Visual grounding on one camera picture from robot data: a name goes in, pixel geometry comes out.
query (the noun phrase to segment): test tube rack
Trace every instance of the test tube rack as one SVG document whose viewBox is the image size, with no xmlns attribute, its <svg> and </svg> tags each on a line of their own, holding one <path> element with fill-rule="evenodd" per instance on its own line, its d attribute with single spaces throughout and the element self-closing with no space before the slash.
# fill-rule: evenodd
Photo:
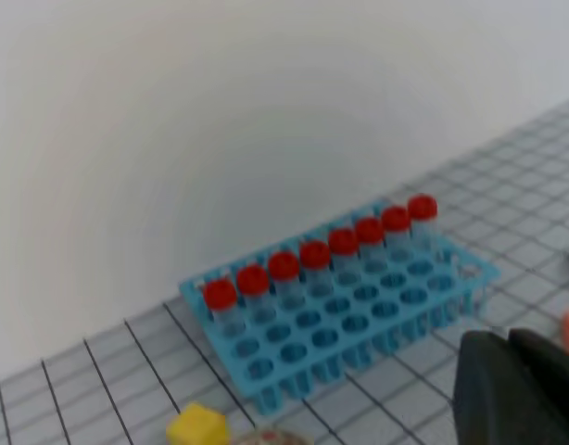
<svg viewBox="0 0 569 445">
<path fill-rule="evenodd" d="M 315 378 L 322 383 L 344 378 L 346 366 L 367 367 L 374 354 L 393 354 L 484 305 L 485 287 L 499 277 L 499 270 L 435 234 L 435 250 L 386 249 L 382 258 L 360 260 L 356 270 L 332 271 L 332 286 L 309 286 L 301 275 L 304 299 L 295 308 L 281 308 L 272 286 L 274 316 L 264 323 L 252 321 L 241 299 L 246 328 L 236 337 L 225 337 L 215 327 L 202 295 L 205 283 L 223 277 L 234 282 L 237 272 L 251 263 L 265 266 L 281 250 L 298 254 L 301 243 L 325 241 L 331 230 L 379 216 L 389 205 L 376 200 L 180 284 L 235 386 L 254 399 L 260 413 L 277 412 L 285 393 L 308 397 Z"/>
</svg>

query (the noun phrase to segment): clear plastic container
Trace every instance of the clear plastic container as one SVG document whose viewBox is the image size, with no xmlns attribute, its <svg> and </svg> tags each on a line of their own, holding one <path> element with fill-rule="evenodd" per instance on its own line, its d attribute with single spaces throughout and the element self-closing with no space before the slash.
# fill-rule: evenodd
<svg viewBox="0 0 569 445">
<path fill-rule="evenodd" d="M 372 216 L 358 220 L 355 224 L 355 233 L 359 240 L 360 257 L 363 260 L 384 257 L 384 227 L 378 218 Z"/>
<path fill-rule="evenodd" d="M 328 247 L 332 252 L 335 271 L 347 271 L 359 266 L 359 241 L 351 228 L 334 229 L 330 232 Z"/>
<path fill-rule="evenodd" d="M 247 310 L 255 323 L 266 323 L 275 312 L 270 295 L 270 279 L 259 264 L 252 264 L 237 273 L 237 287 L 244 297 Z"/>
<path fill-rule="evenodd" d="M 408 201 L 411 217 L 412 243 L 423 250 L 436 251 L 437 205 L 433 197 L 416 195 Z"/>
<path fill-rule="evenodd" d="M 277 252 L 272 255 L 268 261 L 268 272 L 283 308 L 294 309 L 303 304 L 299 261 L 293 252 Z"/>
<path fill-rule="evenodd" d="M 299 257 L 309 286 L 332 285 L 330 249 L 327 244 L 319 240 L 309 241 L 299 249 Z"/>
<path fill-rule="evenodd" d="M 411 246 L 411 218 L 405 208 L 392 206 L 385 209 L 381 215 L 381 223 L 386 233 L 387 248 Z"/>
<path fill-rule="evenodd" d="M 217 329 L 226 337 L 235 337 L 245 329 L 243 315 L 237 306 L 237 291 L 223 278 L 204 286 L 204 302 L 212 313 Z"/>
</svg>

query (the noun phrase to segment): black object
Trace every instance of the black object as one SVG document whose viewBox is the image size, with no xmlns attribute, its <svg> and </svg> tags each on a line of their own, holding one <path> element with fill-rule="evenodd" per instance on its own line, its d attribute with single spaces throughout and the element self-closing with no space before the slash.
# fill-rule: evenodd
<svg viewBox="0 0 569 445">
<path fill-rule="evenodd" d="M 569 354 L 533 331 L 466 333 L 453 395 L 460 445 L 569 445 Z"/>
</svg>

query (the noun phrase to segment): rack hole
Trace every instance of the rack hole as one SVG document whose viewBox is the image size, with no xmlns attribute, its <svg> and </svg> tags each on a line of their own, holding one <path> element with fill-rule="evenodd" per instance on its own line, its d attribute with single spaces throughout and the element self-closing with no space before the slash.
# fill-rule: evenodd
<svg viewBox="0 0 569 445">
<path fill-rule="evenodd" d="M 288 324 L 277 324 L 266 331 L 266 338 L 271 343 L 279 343 L 291 335 L 291 328 Z"/>
<path fill-rule="evenodd" d="M 295 363 L 307 355 L 307 348 L 302 343 L 291 343 L 281 349 L 283 362 Z"/>
<path fill-rule="evenodd" d="M 256 359 L 247 367 L 247 374 L 252 380 L 262 380 L 272 373 L 274 364 L 270 359 Z"/>
<path fill-rule="evenodd" d="M 361 286 L 355 290 L 354 295 L 358 301 L 369 301 L 379 295 L 379 290 L 375 286 Z"/>
<path fill-rule="evenodd" d="M 365 272 L 368 274 L 381 273 L 387 268 L 383 261 L 369 260 L 365 263 Z"/>
<path fill-rule="evenodd" d="M 406 284 L 406 276 L 403 273 L 388 273 L 381 279 L 381 286 L 388 289 L 397 289 Z"/>
<path fill-rule="evenodd" d="M 399 299 L 406 304 L 422 304 L 426 301 L 426 291 L 419 287 L 406 289 L 399 294 Z"/>
<path fill-rule="evenodd" d="M 334 329 L 320 329 L 311 336 L 311 342 L 316 348 L 329 348 L 338 341 L 338 333 Z"/>
<path fill-rule="evenodd" d="M 433 271 L 433 264 L 430 261 L 415 261 L 408 265 L 408 273 L 410 275 L 424 276 Z"/>
<path fill-rule="evenodd" d="M 331 299 L 325 303 L 325 311 L 331 315 L 338 315 L 348 311 L 350 302 L 347 299 Z"/>
<path fill-rule="evenodd" d="M 338 275 L 338 284 L 344 287 L 354 286 L 360 281 L 360 276 L 353 272 L 342 272 Z"/>
<path fill-rule="evenodd" d="M 363 315 L 350 315 L 342 321 L 342 329 L 350 334 L 363 332 L 369 326 L 369 320 Z"/>
<path fill-rule="evenodd" d="M 254 355 L 259 349 L 259 342 L 255 338 L 246 338 L 235 345 L 235 357 L 246 359 Z"/>
<path fill-rule="evenodd" d="M 432 278 L 429 278 L 426 282 L 426 285 L 429 289 L 435 292 L 443 292 L 445 290 L 450 290 L 455 286 L 453 278 L 449 275 L 436 275 Z"/>
<path fill-rule="evenodd" d="M 389 259 L 393 262 L 406 262 L 412 258 L 412 254 L 405 248 L 396 248 L 389 253 Z"/>
<path fill-rule="evenodd" d="M 398 315 L 399 307 L 396 303 L 392 303 L 389 301 L 381 301 L 375 303 L 371 309 L 371 313 L 373 317 L 380 318 L 380 319 L 388 319 L 395 317 Z"/>
<path fill-rule="evenodd" d="M 322 317 L 317 311 L 305 311 L 297 316 L 297 326 L 301 328 L 313 327 L 320 322 Z"/>
<path fill-rule="evenodd" d="M 332 294 L 332 292 L 332 286 L 326 283 L 317 283 L 310 288 L 311 296 L 315 297 L 316 299 L 327 297 L 328 295 Z"/>
</svg>

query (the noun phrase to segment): grid line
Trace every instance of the grid line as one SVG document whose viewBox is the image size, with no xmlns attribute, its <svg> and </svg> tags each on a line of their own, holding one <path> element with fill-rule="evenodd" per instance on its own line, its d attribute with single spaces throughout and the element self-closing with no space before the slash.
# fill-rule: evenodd
<svg viewBox="0 0 569 445">
<path fill-rule="evenodd" d="M 402 430 L 404 431 L 404 434 L 406 436 L 409 436 L 411 438 L 413 438 L 417 443 L 419 443 L 419 445 L 425 445 L 425 443 L 420 440 L 413 431 L 411 431 L 407 426 L 404 425 L 403 422 L 401 422 L 394 414 L 392 414 L 384 405 L 383 403 L 381 403 L 378 399 L 376 399 L 374 396 L 371 395 L 371 393 L 369 391 L 366 391 L 361 385 L 359 385 L 357 383 L 357 381 L 349 374 L 346 374 L 347 379 L 350 383 L 352 383 L 352 385 L 354 385 L 354 387 L 356 389 L 358 389 L 360 392 L 362 392 L 362 394 L 367 397 L 375 406 L 377 406 L 381 411 L 383 411 L 384 413 L 386 413 L 386 415 L 392 419 L 396 424 L 398 424 Z"/>
<path fill-rule="evenodd" d="M 237 408 L 239 408 L 241 410 L 241 412 L 244 414 L 244 416 L 247 418 L 247 420 L 249 421 L 249 423 L 253 426 L 256 427 L 256 422 L 254 422 L 254 419 L 252 419 L 251 415 L 249 415 L 249 413 L 246 411 L 246 409 L 244 408 L 243 404 L 237 399 L 237 397 L 233 394 L 233 392 L 231 391 L 231 389 L 225 384 L 224 380 L 222 379 L 222 377 L 219 375 L 219 373 L 212 367 L 212 364 L 210 363 L 209 359 L 202 353 L 202 350 L 200 350 L 200 347 L 194 342 L 194 340 L 192 340 L 192 338 L 190 337 L 190 335 L 187 333 L 187 331 L 185 330 L 185 328 L 182 326 L 182 324 L 180 323 L 180 321 L 175 317 L 175 315 L 173 315 L 173 312 L 171 312 L 170 307 L 167 305 L 167 303 L 163 303 L 163 307 L 165 308 L 165 310 L 167 311 L 167 313 L 170 315 L 171 319 L 177 324 L 177 327 L 182 331 L 182 333 L 185 335 L 185 337 L 187 338 L 187 340 L 190 342 L 190 344 L 192 345 L 192 347 L 194 347 L 194 349 L 196 349 L 196 351 L 198 352 L 198 354 L 200 354 L 200 357 L 202 358 L 202 360 L 204 361 L 204 363 L 209 367 L 210 371 L 215 375 L 215 377 L 217 377 L 217 379 L 219 380 L 219 383 L 221 383 L 222 387 L 225 388 L 225 390 L 229 393 L 229 396 L 231 396 L 231 398 L 233 399 L 233 401 L 235 402 L 235 404 L 237 405 Z"/>
<path fill-rule="evenodd" d="M 138 347 L 138 349 L 143 353 L 143 355 L 145 356 L 145 360 L 148 363 L 148 365 L 151 367 L 151 369 L 153 370 L 153 373 L 155 374 L 155 377 L 157 378 L 158 382 L 160 383 L 161 387 L 163 388 L 163 390 L 165 391 L 165 394 L 167 394 L 167 397 L 170 398 L 171 404 L 173 405 L 173 408 L 175 408 L 175 411 L 177 413 L 180 413 L 180 407 L 177 405 L 177 403 L 175 402 L 175 399 L 172 397 L 170 391 L 167 389 L 167 386 L 165 385 L 165 382 L 163 382 L 163 379 L 161 378 L 161 376 L 158 374 L 157 369 L 155 369 L 155 366 L 153 366 L 153 363 L 151 362 L 151 359 L 148 358 L 148 355 L 146 355 L 145 349 L 143 348 L 143 345 L 140 344 L 140 341 L 138 341 L 138 338 L 136 338 L 136 335 L 134 334 L 133 329 L 130 327 L 130 325 L 128 324 L 128 322 L 126 320 L 124 320 L 124 324 L 126 325 L 126 327 L 128 328 L 128 331 L 130 332 L 130 335 L 133 336 L 134 338 L 134 342 L 136 343 L 136 346 Z"/>
<path fill-rule="evenodd" d="M 8 420 L 6 419 L 6 409 L 5 409 L 5 401 L 3 399 L 3 391 L 0 388 L 0 411 L 3 415 L 3 422 L 5 423 L 5 433 L 6 433 L 6 441 L 8 445 L 12 445 L 12 441 L 10 438 L 10 429 L 8 428 Z"/>
<path fill-rule="evenodd" d="M 106 391 L 107 396 L 109 397 L 109 401 L 111 403 L 111 406 L 112 406 L 113 410 L 116 412 L 118 419 L 120 420 L 120 425 L 121 425 L 122 429 L 124 430 L 124 434 L 126 435 L 126 438 L 128 439 L 128 442 L 130 443 L 130 445 L 134 445 L 134 442 L 133 442 L 132 438 L 130 437 L 130 434 L 128 433 L 128 428 L 126 428 L 126 424 L 124 424 L 124 421 L 121 418 L 120 411 L 118 411 L 118 407 L 116 406 L 116 402 L 114 401 L 114 398 L 111 397 L 111 392 L 109 392 L 109 388 L 107 387 L 106 380 L 103 378 L 103 375 L 101 374 L 101 370 L 99 369 L 99 366 L 97 365 L 97 361 L 95 360 L 95 357 L 94 357 L 93 353 L 91 352 L 91 348 L 89 347 L 87 340 L 83 340 L 83 343 L 84 343 L 84 346 L 87 348 L 87 352 L 89 353 L 89 356 L 91 356 L 91 360 L 93 361 L 93 365 L 95 367 L 95 370 L 97 371 L 97 374 L 99 375 L 99 378 L 101 379 L 101 384 L 103 385 L 103 388 Z"/>
<path fill-rule="evenodd" d="M 50 375 L 47 373 L 47 369 L 45 369 L 45 363 L 42 361 L 42 369 L 44 369 L 45 380 L 47 380 L 48 388 L 50 389 L 50 394 L 52 395 L 52 400 L 54 401 L 54 406 L 56 407 L 56 413 L 60 424 L 62 425 L 62 432 L 64 433 L 64 438 L 66 439 L 66 443 L 70 445 L 70 438 L 69 432 L 66 429 L 66 425 L 64 424 L 64 419 L 62 418 L 62 413 L 60 412 L 60 407 L 58 406 L 58 400 L 56 398 L 56 394 L 54 393 L 54 389 L 52 388 L 52 382 L 50 381 Z"/>
<path fill-rule="evenodd" d="M 347 443 L 344 440 L 342 440 L 340 436 L 338 436 L 335 430 L 332 429 L 325 420 L 323 420 L 323 418 L 313 409 L 313 407 L 305 399 L 303 399 L 302 402 L 303 405 L 309 410 L 309 412 L 312 413 L 313 416 L 316 419 L 318 419 L 318 421 L 327 429 L 329 435 L 338 440 L 338 442 L 340 442 L 342 445 L 347 445 Z"/>
</svg>

